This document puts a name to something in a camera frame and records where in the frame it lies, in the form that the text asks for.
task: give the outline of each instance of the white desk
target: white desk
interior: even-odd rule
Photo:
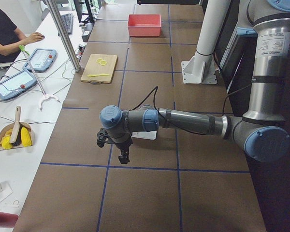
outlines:
[[[72,81],[74,69],[71,63],[68,62],[66,71],[63,75],[68,78],[68,80],[62,77],[65,65],[62,67],[60,66],[68,60],[68,55],[62,44],[61,38],[58,36],[57,28],[50,14],[38,27],[37,31],[45,35],[45,39],[37,43],[26,45],[26,50],[30,54],[35,48],[52,48],[57,50],[57,58],[50,69],[45,73],[38,73],[39,79],[43,80],[42,86],[46,93],[54,94]],[[78,26],[77,18],[74,18],[73,32],[69,37],[75,50],[79,44],[84,45],[81,35],[82,31]],[[21,53],[16,60],[23,58],[24,56]],[[24,63],[25,62],[21,62],[14,66],[21,70]],[[45,79],[45,77],[56,69],[58,70],[53,75]],[[11,76],[17,72],[18,70],[11,67],[6,75]],[[56,93],[60,103],[55,99],[45,101],[42,111],[40,111],[38,107],[38,101],[42,97],[41,92],[26,92],[10,102],[0,102],[0,116],[14,120],[15,108],[20,105],[20,121],[22,122],[56,122],[69,87],[70,86],[67,86],[62,91]],[[36,85],[31,90],[40,90],[40,88]],[[0,131],[10,123],[12,122],[0,118]],[[0,203],[0,211],[2,212],[20,214],[55,124],[43,123],[31,124],[30,126],[34,133],[33,146],[0,151],[0,183],[7,183],[13,190],[13,193]],[[11,207],[15,201],[19,202],[19,206]],[[0,228],[0,232],[10,232],[12,230],[13,229]]]

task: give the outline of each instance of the blue joint cap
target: blue joint cap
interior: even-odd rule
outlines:
[[[159,127],[158,111],[147,109],[143,114],[143,128],[145,131],[156,131]]]
[[[280,11],[290,12],[290,0],[267,0],[267,2]]]
[[[260,162],[271,162],[284,156],[290,136],[280,127],[264,127],[251,133],[244,144],[245,152]]]
[[[237,35],[243,37],[258,36],[257,32],[253,28],[241,28],[241,27],[237,27]]]
[[[99,115],[100,121],[105,129],[115,127],[120,122],[122,111],[115,105],[104,107]]]

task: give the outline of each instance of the blue and white device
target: blue and white device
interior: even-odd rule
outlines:
[[[36,48],[30,55],[29,60],[35,72],[43,73],[52,65],[56,55],[57,51],[54,49]],[[31,71],[31,67],[28,62],[25,63],[23,69]]]
[[[0,98],[2,100],[14,98],[36,84],[35,77],[28,70],[23,70],[0,82]]]

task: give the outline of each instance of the green clip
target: green clip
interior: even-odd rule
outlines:
[[[24,46],[24,45],[20,45],[20,46],[18,46],[18,47],[19,47],[19,49],[20,49],[22,52],[26,52],[26,53],[28,54],[28,56],[30,56],[29,52],[27,52],[27,51],[25,50],[25,46]]]

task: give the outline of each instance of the tiled table surface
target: tiled table surface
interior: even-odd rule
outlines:
[[[161,14],[158,38],[130,38],[129,14]],[[218,137],[160,128],[154,141],[134,139],[131,162],[99,148],[100,110],[136,106],[155,86],[161,108],[221,114],[226,90],[186,85],[180,63],[195,52],[200,6],[107,5],[81,59],[116,54],[111,84],[74,77],[21,216],[20,231],[265,231],[242,150]],[[152,98],[145,103],[152,104]],[[232,110],[228,103],[226,112]]]

